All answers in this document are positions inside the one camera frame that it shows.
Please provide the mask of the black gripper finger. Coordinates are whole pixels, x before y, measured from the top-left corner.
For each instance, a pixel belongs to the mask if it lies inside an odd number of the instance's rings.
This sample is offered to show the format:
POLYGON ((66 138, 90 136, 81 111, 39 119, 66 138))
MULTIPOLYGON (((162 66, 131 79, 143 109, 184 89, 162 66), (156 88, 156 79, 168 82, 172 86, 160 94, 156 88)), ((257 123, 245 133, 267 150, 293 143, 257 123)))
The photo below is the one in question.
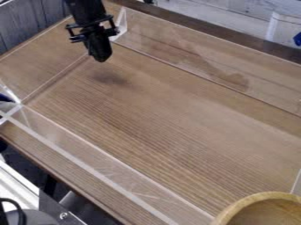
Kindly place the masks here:
POLYGON ((98 61, 106 62, 111 57, 111 42, 102 26, 83 29, 83 44, 89 50, 89 55, 98 61))

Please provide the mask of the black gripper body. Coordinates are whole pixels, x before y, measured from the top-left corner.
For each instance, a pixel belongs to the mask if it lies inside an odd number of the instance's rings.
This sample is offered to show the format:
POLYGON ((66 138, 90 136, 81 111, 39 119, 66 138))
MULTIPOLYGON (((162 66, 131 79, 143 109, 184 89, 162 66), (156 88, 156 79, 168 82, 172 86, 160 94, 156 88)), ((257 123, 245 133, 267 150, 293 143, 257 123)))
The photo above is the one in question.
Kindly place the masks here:
POLYGON ((121 33, 121 29, 115 25, 113 18, 98 19, 85 25, 73 23, 65 29, 70 33, 71 43, 86 42, 93 34, 101 34, 102 37, 110 38, 121 33))

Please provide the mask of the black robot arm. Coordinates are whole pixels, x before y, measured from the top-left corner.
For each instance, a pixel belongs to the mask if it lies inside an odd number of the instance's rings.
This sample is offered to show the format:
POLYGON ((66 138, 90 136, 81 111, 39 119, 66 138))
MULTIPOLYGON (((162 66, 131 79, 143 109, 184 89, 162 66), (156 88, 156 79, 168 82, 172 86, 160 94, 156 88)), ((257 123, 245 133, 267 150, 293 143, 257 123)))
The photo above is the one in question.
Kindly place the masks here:
POLYGON ((113 54, 110 37, 121 33, 114 16, 107 13, 102 0, 65 0, 74 23, 66 26, 71 43, 82 42, 89 55, 106 62, 113 54))

